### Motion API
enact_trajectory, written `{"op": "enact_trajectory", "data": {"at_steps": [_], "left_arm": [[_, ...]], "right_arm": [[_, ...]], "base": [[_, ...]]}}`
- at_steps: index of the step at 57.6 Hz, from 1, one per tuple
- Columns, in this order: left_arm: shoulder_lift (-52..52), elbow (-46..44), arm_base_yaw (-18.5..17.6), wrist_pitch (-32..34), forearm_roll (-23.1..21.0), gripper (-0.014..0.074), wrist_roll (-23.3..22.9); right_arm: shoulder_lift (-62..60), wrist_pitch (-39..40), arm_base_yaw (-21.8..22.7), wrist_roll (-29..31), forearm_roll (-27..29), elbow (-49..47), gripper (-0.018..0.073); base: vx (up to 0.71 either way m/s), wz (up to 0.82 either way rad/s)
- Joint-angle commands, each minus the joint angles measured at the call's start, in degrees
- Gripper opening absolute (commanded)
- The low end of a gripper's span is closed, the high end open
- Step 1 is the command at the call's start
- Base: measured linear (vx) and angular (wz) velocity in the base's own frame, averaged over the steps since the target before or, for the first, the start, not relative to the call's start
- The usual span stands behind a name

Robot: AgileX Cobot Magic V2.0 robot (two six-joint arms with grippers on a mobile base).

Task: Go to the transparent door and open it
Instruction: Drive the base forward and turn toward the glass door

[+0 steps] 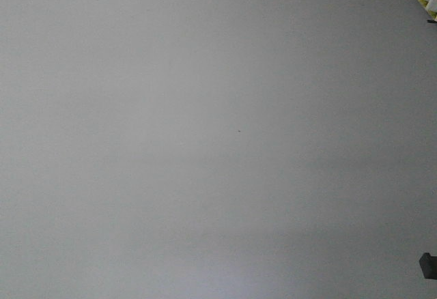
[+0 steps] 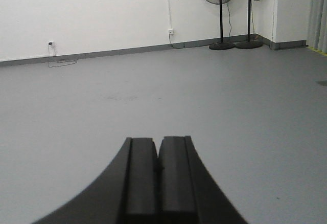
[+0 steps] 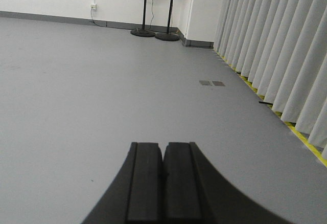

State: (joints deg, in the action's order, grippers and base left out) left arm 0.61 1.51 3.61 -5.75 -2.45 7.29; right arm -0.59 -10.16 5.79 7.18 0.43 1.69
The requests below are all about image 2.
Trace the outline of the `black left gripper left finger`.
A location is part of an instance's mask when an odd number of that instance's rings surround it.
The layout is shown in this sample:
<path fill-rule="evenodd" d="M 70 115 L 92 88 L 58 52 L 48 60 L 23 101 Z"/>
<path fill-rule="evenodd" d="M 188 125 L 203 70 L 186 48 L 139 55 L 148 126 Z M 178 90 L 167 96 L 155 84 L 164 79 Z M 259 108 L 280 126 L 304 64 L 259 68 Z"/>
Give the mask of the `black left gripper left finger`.
<path fill-rule="evenodd" d="M 36 223 L 155 223 L 157 153 L 151 138 L 127 138 L 82 192 Z"/>

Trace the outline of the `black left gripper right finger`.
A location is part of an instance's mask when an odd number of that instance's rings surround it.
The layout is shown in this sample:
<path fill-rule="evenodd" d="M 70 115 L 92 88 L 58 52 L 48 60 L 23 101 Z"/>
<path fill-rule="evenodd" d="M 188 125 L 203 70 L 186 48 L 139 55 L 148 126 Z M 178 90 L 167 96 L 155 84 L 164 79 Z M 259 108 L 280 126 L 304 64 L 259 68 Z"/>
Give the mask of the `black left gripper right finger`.
<path fill-rule="evenodd" d="M 166 136 L 159 149 L 161 223 L 246 223 L 202 162 L 190 136 Z"/>

